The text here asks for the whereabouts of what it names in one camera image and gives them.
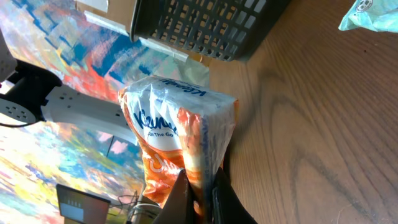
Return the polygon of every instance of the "abstract painting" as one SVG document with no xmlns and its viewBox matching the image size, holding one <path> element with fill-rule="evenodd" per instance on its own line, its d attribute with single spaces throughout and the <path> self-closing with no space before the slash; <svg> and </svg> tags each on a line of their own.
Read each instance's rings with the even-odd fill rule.
<svg viewBox="0 0 398 224">
<path fill-rule="evenodd" d="M 0 28 L 13 56 L 113 102 L 119 89 L 147 75 L 184 79 L 184 67 L 174 58 L 86 22 L 74 8 L 72 0 L 0 0 Z M 197 68 L 198 84 L 206 85 L 208 69 Z M 6 91 L 3 85 L 0 92 Z M 0 122 L 15 121 L 0 114 Z M 1 224 L 63 223 L 57 183 L 118 200 L 140 192 L 143 179 L 140 149 L 117 136 L 51 122 L 0 127 Z"/>
</svg>

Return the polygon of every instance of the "wooden surface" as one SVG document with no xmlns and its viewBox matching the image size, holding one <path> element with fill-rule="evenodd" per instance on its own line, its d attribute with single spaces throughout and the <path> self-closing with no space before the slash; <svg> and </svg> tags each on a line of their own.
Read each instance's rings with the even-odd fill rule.
<svg viewBox="0 0 398 224">
<path fill-rule="evenodd" d="M 210 64 L 241 105 L 231 183 L 259 223 L 398 223 L 398 34 L 339 31 L 353 3 L 292 0 L 248 63 Z"/>
</svg>

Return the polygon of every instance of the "electronic device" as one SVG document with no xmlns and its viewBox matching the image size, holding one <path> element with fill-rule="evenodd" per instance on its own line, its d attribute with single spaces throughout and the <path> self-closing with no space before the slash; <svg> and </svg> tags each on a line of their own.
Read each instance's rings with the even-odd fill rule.
<svg viewBox="0 0 398 224">
<path fill-rule="evenodd" d="M 61 216 L 78 223 L 105 224 L 110 200 L 57 184 Z"/>
</svg>

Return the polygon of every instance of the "black plastic basket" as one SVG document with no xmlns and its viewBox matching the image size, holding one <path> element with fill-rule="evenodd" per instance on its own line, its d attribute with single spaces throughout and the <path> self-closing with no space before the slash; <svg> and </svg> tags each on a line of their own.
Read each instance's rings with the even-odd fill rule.
<svg viewBox="0 0 398 224">
<path fill-rule="evenodd" d="M 136 0 L 130 38 L 132 41 L 138 37 L 154 39 L 232 61 L 243 55 L 248 40 L 257 35 L 262 26 L 260 18 L 264 17 L 270 2 L 272 0 Z"/>
</svg>

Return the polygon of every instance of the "plastic bag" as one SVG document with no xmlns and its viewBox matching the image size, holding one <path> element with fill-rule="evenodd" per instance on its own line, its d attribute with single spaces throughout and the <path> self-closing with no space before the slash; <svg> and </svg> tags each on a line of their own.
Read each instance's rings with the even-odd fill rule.
<svg viewBox="0 0 398 224">
<path fill-rule="evenodd" d="M 186 169 L 199 205 L 195 210 L 206 215 L 238 101 L 187 82 L 147 77 L 121 90 L 119 102 L 142 149 L 144 195 L 163 207 Z"/>
<path fill-rule="evenodd" d="M 339 29 L 357 27 L 398 32 L 398 0 L 357 0 L 343 18 Z"/>
</svg>

